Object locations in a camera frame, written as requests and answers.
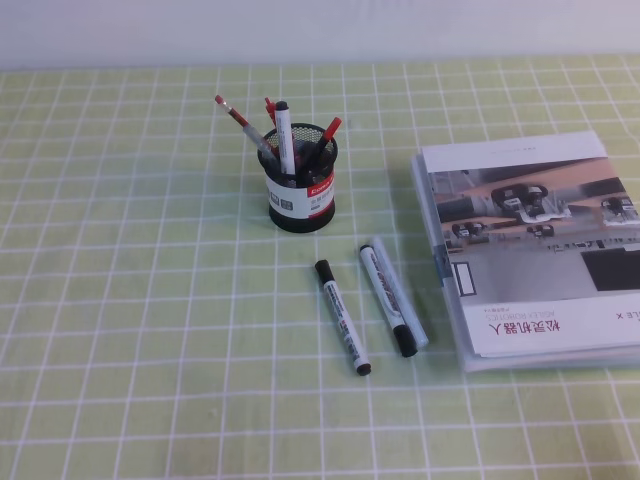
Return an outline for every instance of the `book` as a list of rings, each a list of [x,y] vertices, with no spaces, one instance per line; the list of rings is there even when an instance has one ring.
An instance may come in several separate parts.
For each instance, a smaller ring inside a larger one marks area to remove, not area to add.
[[[640,361],[640,216],[594,132],[424,147],[412,169],[465,370]]]

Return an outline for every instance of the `marker label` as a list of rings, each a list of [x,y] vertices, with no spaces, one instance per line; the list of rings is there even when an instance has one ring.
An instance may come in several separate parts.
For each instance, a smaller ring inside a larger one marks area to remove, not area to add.
[[[398,325],[404,325],[404,319],[402,318],[402,312],[398,305],[398,301],[393,294],[393,290],[391,289],[387,278],[382,272],[382,267],[378,262],[378,258],[376,257],[373,248],[363,248],[360,251],[360,258],[362,259],[365,269],[369,274],[373,288],[382,303],[382,308],[387,315],[391,328],[397,327]]]
[[[308,188],[288,188],[267,177],[269,203],[280,215],[289,218],[313,218],[322,215],[335,195],[334,174]]]
[[[324,284],[324,290],[327,292],[329,296],[329,300],[331,301],[331,307],[333,308],[333,312],[338,319],[338,326],[340,327],[340,331],[342,332],[342,336],[344,338],[344,342],[347,345],[347,349],[351,354],[351,359],[353,360],[353,364],[356,368],[365,363],[369,363],[369,361],[365,358],[363,359],[360,355],[360,352],[364,351],[362,345],[360,344],[360,340],[357,337],[356,332],[351,332],[349,329],[349,324],[352,323],[351,317],[347,313],[346,308],[343,305],[342,296],[340,292],[338,292],[336,288],[336,282],[327,282]]]

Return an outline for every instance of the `red pen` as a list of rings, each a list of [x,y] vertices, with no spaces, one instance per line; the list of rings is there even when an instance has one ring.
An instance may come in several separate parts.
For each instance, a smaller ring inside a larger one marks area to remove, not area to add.
[[[264,107],[273,122],[273,126],[276,126],[276,104],[269,100],[269,97],[264,97],[264,101],[267,102],[267,106]]]
[[[311,168],[315,163],[317,163],[320,160],[320,157],[322,156],[322,152],[327,146],[327,143],[331,141],[331,139],[333,138],[333,135],[336,133],[336,130],[338,130],[338,127],[340,127],[341,123],[342,123],[342,120],[340,120],[338,117],[335,117],[332,120],[332,122],[329,124],[327,129],[322,134],[322,137],[320,138],[320,140],[318,140],[318,143],[316,143],[313,146],[313,148],[311,148],[309,153],[305,155],[304,160],[302,161],[301,170],[305,168]]]
[[[275,166],[278,163],[278,159],[273,153],[273,147],[262,137],[260,132],[258,132],[258,130],[256,130],[253,125],[247,122],[247,120],[242,115],[240,115],[235,108],[227,105],[227,102],[225,102],[224,98],[222,98],[220,95],[216,95],[215,101],[218,105],[220,105],[220,108],[222,108],[231,116],[231,118],[233,118],[240,124],[240,126],[242,127],[242,131],[247,137],[251,139],[256,147],[258,147],[258,150],[262,152],[262,155],[267,160],[267,162],[269,162],[272,166]]]

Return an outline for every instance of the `book cover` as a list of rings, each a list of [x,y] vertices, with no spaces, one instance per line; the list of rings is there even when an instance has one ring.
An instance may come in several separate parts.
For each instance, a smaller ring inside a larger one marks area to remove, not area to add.
[[[640,217],[595,133],[426,147],[421,161],[475,354],[640,344]]]

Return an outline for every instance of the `red pen cap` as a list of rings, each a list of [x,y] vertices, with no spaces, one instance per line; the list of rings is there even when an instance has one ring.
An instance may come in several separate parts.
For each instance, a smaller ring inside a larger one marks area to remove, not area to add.
[[[333,135],[336,133],[336,130],[338,130],[338,127],[340,127],[341,123],[342,120],[340,120],[338,117],[335,117],[332,120],[331,124],[324,131],[322,138],[324,138],[327,142],[331,140],[333,138]]]

